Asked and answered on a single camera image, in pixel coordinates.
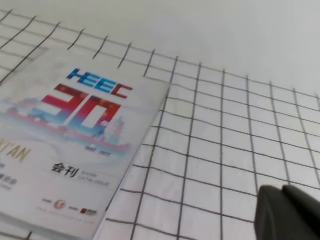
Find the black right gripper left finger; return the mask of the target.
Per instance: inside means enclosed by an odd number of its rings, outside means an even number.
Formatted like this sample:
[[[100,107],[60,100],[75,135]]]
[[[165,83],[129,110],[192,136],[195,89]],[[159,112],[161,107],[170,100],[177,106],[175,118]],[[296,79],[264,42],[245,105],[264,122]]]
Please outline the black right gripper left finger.
[[[317,240],[282,189],[271,185],[259,189],[254,230],[258,240]]]

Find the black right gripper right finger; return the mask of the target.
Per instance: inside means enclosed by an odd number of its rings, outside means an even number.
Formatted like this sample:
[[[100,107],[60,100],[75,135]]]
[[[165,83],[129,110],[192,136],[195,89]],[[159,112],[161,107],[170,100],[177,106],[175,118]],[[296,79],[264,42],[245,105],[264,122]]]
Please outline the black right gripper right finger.
[[[296,186],[286,185],[282,192],[294,205],[302,222],[320,239],[320,201]]]

